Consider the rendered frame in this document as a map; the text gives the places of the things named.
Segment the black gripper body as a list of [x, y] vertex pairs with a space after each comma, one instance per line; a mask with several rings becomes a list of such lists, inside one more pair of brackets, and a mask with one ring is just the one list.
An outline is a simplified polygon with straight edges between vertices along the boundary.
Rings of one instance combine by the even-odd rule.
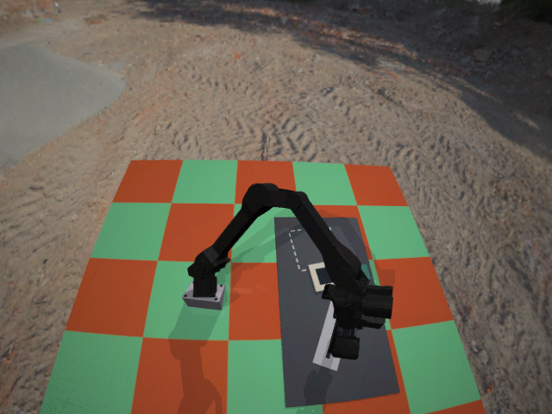
[[333, 357], [349, 360], [356, 360], [358, 358], [360, 344], [354, 335], [354, 328], [356, 328], [356, 324], [359, 321], [361, 313], [359, 309], [360, 304], [356, 313], [350, 317], [341, 317], [334, 310], [333, 318], [336, 320], [335, 326], [345, 329], [345, 333], [342, 337], [333, 338], [330, 351]]

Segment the teal small trowel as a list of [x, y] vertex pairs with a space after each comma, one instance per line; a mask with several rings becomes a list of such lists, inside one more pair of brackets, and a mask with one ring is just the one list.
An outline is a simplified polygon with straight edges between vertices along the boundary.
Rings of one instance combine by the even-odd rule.
[[371, 277], [370, 277], [370, 275], [369, 275], [369, 271], [368, 271], [368, 269], [367, 269], [367, 264], [361, 265], [361, 269], [362, 269], [361, 271], [364, 272], [364, 274], [366, 274], [367, 278], [368, 278], [369, 280], [371, 280]]

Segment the beige square tile with dark centre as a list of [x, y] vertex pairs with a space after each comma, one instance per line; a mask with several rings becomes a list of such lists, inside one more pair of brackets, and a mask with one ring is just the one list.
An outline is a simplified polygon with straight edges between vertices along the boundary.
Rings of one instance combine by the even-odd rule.
[[315, 286], [315, 292], [323, 291], [325, 285], [327, 284], [334, 284], [326, 271], [324, 262], [308, 265], [308, 268], [310, 271], [312, 282]]

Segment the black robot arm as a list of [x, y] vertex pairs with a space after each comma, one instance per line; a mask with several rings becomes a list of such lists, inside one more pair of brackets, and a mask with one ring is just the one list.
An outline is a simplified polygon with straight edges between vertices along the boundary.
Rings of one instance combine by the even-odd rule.
[[322, 299], [332, 301], [336, 314], [341, 317], [353, 316], [360, 304], [357, 329], [380, 329], [386, 318], [391, 319], [393, 287], [369, 285], [369, 279], [361, 271], [361, 262], [337, 240], [303, 191], [280, 189], [272, 183], [249, 186], [242, 199], [241, 209], [229, 226], [187, 268], [189, 276], [194, 278], [194, 298], [215, 297], [215, 273], [231, 261], [229, 250], [256, 218], [272, 207], [291, 209], [320, 251], [326, 271], [334, 283], [325, 285]]

